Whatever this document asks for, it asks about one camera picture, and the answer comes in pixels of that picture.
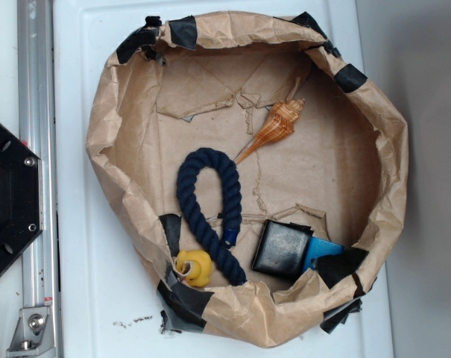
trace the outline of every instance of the black plastic bracket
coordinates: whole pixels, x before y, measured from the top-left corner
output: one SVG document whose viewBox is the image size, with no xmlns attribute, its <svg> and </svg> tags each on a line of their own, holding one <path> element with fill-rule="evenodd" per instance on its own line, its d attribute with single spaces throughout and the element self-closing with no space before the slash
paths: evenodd
<svg viewBox="0 0 451 358">
<path fill-rule="evenodd" d="M 0 277 L 42 231 L 40 164 L 0 124 Z"/>
</svg>

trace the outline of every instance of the blue rope toy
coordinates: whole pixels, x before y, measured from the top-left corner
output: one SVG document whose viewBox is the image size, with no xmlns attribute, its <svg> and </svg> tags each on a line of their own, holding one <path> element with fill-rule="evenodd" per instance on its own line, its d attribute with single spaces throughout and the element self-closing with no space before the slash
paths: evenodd
<svg viewBox="0 0 451 358">
<path fill-rule="evenodd" d="M 214 168 L 220 175 L 223 197 L 222 240 L 206 222 L 195 196 L 195 183 L 198 173 L 206 166 Z M 217 267 L 234 286 L 242 285 L 247 278 L 239 261 L 228 251 L 236 244 L 242 223 L 239 173 L 235 163 L 221 151 L 200 148 L 189 154 L 177 176 L 177 198 L 185 220 L 189 223 L 197 241 L 209 253 Z"/>
</svg>

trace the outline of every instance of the rope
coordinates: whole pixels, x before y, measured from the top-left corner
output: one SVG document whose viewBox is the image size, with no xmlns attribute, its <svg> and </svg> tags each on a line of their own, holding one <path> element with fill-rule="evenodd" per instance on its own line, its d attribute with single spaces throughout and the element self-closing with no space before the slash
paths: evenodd
<svg viewBox="0 0 451 358">
<path fill-rule="evenodd" d="M 198 173 L 206 166 L 214 168 L 220 175 L 223 198 L 222 240 L 206 222 L 195 196 Z M 242 223 L 239 173 L 235 163 L 221 151 L 200 148 L 189 154 L 179 168 L 177 176 L 177 198 L 185 220 L 197 241 L 209 253 L 217 267 L 234 286 L 242 285 L 247 278 L 239 261 L 227 249 L 235 245 Z"/>
</svg>

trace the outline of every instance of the metal bracket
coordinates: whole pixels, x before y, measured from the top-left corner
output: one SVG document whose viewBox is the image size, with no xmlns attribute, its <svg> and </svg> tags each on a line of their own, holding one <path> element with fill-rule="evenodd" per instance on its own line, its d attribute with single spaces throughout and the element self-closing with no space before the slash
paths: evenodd
<svg viewBox="0 0 451 358">
<path fill-rule="evenodd" d="M 37 357 L 45 352 L 54 357 L 56 348 L 53 333 L 50 307 L 21 309 L 13 340 L 7 349 L 7 358 Z"/>
</svg>

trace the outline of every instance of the orange seashell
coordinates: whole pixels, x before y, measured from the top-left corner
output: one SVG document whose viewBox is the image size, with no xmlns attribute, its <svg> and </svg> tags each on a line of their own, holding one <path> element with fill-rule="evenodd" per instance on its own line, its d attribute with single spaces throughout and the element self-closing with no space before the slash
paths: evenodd
<svg viewBox="0 0 451 358">
<path fill-rule="evenodd" d="M 288 102 L 278 101 L 271 108 L 265 124 L 256 136 L 242 149 L 235 158 L 239 164 L 256 149 L 267 143 L 275 143 L 294 132 L 293 122 L 300 118 L 300 112 L 305 105 L 304 99 L 292 99 Z"/>
</svg>

